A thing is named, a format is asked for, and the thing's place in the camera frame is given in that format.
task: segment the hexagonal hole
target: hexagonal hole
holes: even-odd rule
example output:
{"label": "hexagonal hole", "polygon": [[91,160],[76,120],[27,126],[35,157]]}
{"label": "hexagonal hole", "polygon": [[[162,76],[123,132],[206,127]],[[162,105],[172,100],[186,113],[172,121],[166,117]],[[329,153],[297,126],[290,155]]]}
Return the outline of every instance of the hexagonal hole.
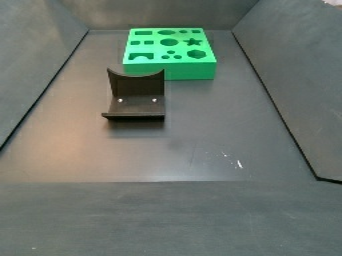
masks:
{"label": "hexagonal hole", "polygon": [[202,59],[207,56],[207,53],[200,50],[191,50],[187,52],[187,56],[194,59]]}

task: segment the white speck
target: white speck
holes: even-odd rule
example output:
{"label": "white speck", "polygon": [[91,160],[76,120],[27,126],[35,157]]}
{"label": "white speck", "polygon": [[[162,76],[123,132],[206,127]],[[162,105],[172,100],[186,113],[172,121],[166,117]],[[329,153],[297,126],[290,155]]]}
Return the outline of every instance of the white speck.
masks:
{"label": "white speck", "polygon": [[342,121],[342,112],[334,110],[334,109],[330,109],[330,111],[333,112],[333,114],[335,115],[335,117],[339,119],[339,121]]}
{"label": "white speck", "polygon": [[239,160],[238,160],[238,165],[239,165],[241,169],[243,169],[243,166],[242,166],[242,164],[241,164],[241,161],[239,161]]}
{"label": "white speck", "polygon": [[297,219],[297,217],[287,212],[285,213],[285,215],[287,215],[291,219]]}

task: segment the shape cutout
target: shape cutout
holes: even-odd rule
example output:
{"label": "shape cutout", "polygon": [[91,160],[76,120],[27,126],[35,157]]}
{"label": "shape cutout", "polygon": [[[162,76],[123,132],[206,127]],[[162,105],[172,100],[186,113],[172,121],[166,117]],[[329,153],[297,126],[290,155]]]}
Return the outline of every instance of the shape cutout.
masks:
{"label": "shape cutout", "polygon": [[131,53],[128,59],[134,60],[138,57],[146,57],[148,60],[154,59],[154,53]]}
{"label": "shape cutout", "polygon": [[160,31],[158,32],[158,34],[164,35],[164,36],[172,35],[172,34],[175,34],[175,33],[176,33],[176,32],[175,32],[174,30],[160,30]]}
{"label": "shape cutout", "polygon": [[187,43],[187,46],[200,45],[202,40],[196,40],[195,38],[190,38],[188,40],[184,40],[184,42]]}
{"label": "shape cutout", "polygon": [[192,50],[187,52],[187,56],[194,59],[202,59],[207,56],[204,51],[200,50]]}
{"label": "shape cutout", "polygon": [[163,39],[160,44],[164,46],[175,46],[178,44],[178,40],[172,38]]}
{"label": "shape cutout", "polygon": [[136,36],[150,36],[152,35],[152,31],[135,31]]}

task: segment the black plastic holder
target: black plastic holder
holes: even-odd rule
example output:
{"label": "black plastic holder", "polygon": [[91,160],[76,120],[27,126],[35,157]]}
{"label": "black plastic holder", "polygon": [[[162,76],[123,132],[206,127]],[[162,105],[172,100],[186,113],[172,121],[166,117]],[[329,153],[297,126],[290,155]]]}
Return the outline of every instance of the black plastic holder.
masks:
{"label": "black plastic holder", "polygon": [[107,69],[112,102],[107,119],[163,119],[164,106],[164,70],[146,76],[127,76]]}

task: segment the star-shaped hole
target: star-shaped hole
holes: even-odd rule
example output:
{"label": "star-shaped hole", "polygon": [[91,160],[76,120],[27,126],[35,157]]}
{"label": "star-shaped hole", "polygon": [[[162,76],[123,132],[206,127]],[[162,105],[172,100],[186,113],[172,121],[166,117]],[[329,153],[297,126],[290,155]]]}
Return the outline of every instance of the star-shaped hole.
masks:
{"label": "star-shaped hole", "polygon": [[202,40],[196,40],[195,38],[190,38],[190,40],[184,40],[184,42],[187,42],[187,46],[200,45]]}

